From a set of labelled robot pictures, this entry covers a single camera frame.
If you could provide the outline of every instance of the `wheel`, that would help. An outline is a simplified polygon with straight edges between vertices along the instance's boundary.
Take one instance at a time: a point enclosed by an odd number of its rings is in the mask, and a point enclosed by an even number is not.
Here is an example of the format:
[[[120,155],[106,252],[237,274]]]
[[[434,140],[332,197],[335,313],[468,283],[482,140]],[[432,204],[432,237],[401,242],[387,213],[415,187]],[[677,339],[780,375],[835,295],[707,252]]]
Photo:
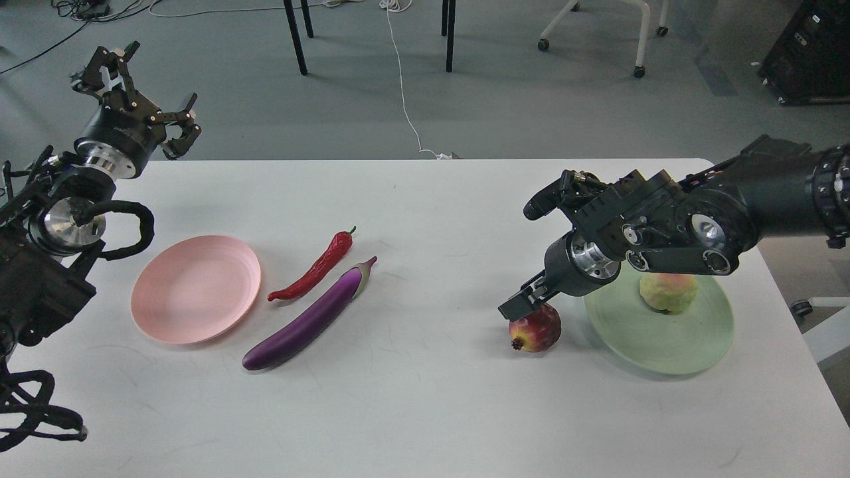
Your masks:
[[[811,314],[814,310],[807,300],[797,300],[795,303],[791,304],[788,309],[794,316],[794,322],[796,322],[798,327],[802,327],[803,323],[806,321],[805,317]]]

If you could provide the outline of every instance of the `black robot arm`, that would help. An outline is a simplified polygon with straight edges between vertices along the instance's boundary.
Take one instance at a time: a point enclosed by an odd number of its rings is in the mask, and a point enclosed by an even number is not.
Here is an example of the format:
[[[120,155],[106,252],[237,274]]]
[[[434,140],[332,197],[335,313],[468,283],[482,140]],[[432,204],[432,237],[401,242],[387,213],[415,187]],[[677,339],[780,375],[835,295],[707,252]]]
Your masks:
[[[3,164],[6,203],[0,206],[0,415],[21,416],[22,420],[14,428],[0,427],[0,452],[27,436],[85,439],[82,418],[49,403],[53,376],[41,370],[11,373],[9,357],[18,344],[39,344],[85,307],[96,292],[86,275],[97,259],[122,259],[150,245],[153,214],[137,202],[112,199],[116,181],[141,175],[158,145],[174,159],[182,156],[201,133],[191,112],[195,94],[183,110],[163,113],[135,88],[127,63],[138,47],[136,42],[125,51],[98,47],[86,68],[74,76],[73,89],[95,97],[99,108],[82,137],[74,142],[73,152],[54,155],[48,146],[23,171],[12,171],[10,162]],[[169,126],[180,127],[182,135],[167,139]],[[16,193],[12,178],[24,177],[25,186]],[[104,251],[101,237],[106,213],[136,215],[139,241]],[[68,266],[59,261],[70,256],[76,257]],[[32,387],[24,384],[39,388],[33,393]],[[47,433],[37,430],[39,424],[63,431]]]
[[[764,237],[826,234],[830,248],[842,248],[850,234],[848,161],[850,145],[811,152],[762,136],[678,182],[665,171],[649,179],[632,171],[613,184],[564,171],[524,214],[535,220],[559,209],[573,228],[499,311],[515,321],[557,293],[586,295],[611,283],[622,261],[647,272],[725,276]]]

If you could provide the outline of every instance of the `black chair leg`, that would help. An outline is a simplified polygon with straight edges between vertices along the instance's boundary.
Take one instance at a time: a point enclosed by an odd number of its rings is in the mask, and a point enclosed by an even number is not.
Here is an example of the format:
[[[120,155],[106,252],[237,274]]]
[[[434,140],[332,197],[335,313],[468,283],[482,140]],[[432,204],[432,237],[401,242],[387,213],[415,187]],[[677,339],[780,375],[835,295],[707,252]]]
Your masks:
[[[301,37],[298,35],[298,24],[295,23],[295,9],[292,0],[283,0],[286,10],[286,21],[289,23],[289,32],[292,34],[292,46],[295,47],[295,56],[298,58],[298,69],[302,75],[307,76],[307,63],[304,61],[304,51],[301,49]]]
[[[448,8],[448,18],[446,21],[447,27],[447,37],[448,41],[446,42],[446,51],[445,51],[445,71],[447,73],[451,73],[451,62],[455,53],[455,0],[443,0],[443,4],[446,2],[449,4]]]
[[[301,11],[304,13],[304,26],[307,27],[307,37],[313,37],[313,22],[310,21],[310,6],[307,0],[301,0]]]
[[[443,21],[442,21],[442,26],[440,27],[440,33],[439,33],[443,37],[448,35],[448,31],[446,31],[446,29],[448,28],[448,22],[449,22],[449,0],[443,0]]]

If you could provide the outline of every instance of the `white table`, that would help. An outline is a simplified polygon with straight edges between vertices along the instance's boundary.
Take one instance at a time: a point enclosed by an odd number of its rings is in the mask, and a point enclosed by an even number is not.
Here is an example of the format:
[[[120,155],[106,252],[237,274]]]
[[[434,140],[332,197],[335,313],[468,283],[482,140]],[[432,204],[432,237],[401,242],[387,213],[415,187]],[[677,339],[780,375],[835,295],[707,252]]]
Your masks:
[[[54,403],[82,414],[83,443],[31,438],[0,475],[126,477],[850,476],[850,430],[760,253],[719,282],[731,350],[687,378],[645,373],[600,344],[581,299],[552,300],[564,336],[516,352],[496,307],[569,229],[525,202],[565,168],[613,181],[634,168],[674,178],[698,159],[152,162],[116,198],[156,216],[139,256],[98,262],[98,294],[13,372],[44,368]],[[107,225],[108,248],[135,241]],[[299,277],[331,236],[354,247],[312,293],[264,296]],[[129,310],[159,252],[189,237],[239,237],[263,284],[224,336],[168,346]],[[366,290],[308,349],[247,373],[241,358],[355,262],[378,256]]]

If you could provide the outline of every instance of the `guava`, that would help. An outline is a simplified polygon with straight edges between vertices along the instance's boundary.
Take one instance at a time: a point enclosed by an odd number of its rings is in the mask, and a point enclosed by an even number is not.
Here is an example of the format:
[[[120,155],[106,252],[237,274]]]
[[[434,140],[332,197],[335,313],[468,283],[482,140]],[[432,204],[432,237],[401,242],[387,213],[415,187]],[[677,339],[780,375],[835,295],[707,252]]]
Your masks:
[[[650,272],[641,275],[640,295],[649,307],[671,314],[681,314],[696,299],[699,288],[690,274]]]
[[[511,346],[515,350],[542,352],[549,349],[561,337],[561,316],[549,304],[543,304],[527,316],[507,326],[511,334]]]

